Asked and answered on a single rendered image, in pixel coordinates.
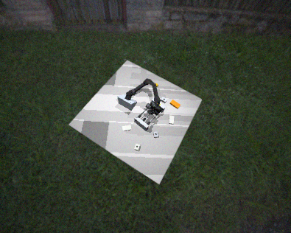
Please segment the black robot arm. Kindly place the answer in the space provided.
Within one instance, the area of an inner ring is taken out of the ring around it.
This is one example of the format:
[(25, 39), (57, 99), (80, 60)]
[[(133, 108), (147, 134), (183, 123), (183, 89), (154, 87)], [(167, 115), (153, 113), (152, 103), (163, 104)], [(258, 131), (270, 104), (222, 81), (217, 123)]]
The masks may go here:
[[(161, 111), (161, 107), (159, 106), (160, 105), (160, 97), (158, 96), (158, 91), (157, 91), (157, 87), (156, 87), (156, 84), (153, 82), (153, 81), (151, 81), (151, 79), (145, 79), (144, 80), (144, 82), (142, 83), (142, 84), (140, 84), (139, 86), (137, 86), (136, 88), (134, 88), (134, 89), (131, 89), (131, 90), (129, 90), (128, 92), (126, 92), (126, 97), (125, 97), (125, 99), (126, 100), (130, 100), (131, 99), (131, 97), (133, 96), (133, 95), (135, 95), (136, 94), (136, 92), (139, 90), (139, 89), (141, 89), (141, 88), (143, 88), (145, 85), (151, 85), (152, 86), (152, 89), (153, 89), (153, 93), (154, 93), (154, 102), (152, 101), (152, 102), (150, 102), (152, 105), (151, 105), (151, 107), (152, 108), (154, 108), (158, 113)], [(149, 109), (148, 111), (147, 111), (147, 113), (148, 114), (153, 114), (153, 109)]]

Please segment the orange block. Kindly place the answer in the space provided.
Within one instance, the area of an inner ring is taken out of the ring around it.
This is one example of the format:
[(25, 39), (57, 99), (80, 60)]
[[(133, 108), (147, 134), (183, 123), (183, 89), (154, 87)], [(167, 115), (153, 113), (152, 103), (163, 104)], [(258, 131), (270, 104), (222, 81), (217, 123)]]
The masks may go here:
[(177, 102), (174, 101), (174, 100), (172, 100), (172, 101), (170, 102), (170, 104), (173, 105), (174, 107), (176, 107), (177, 109), (180, 107), (180, 104), (177, 103)]

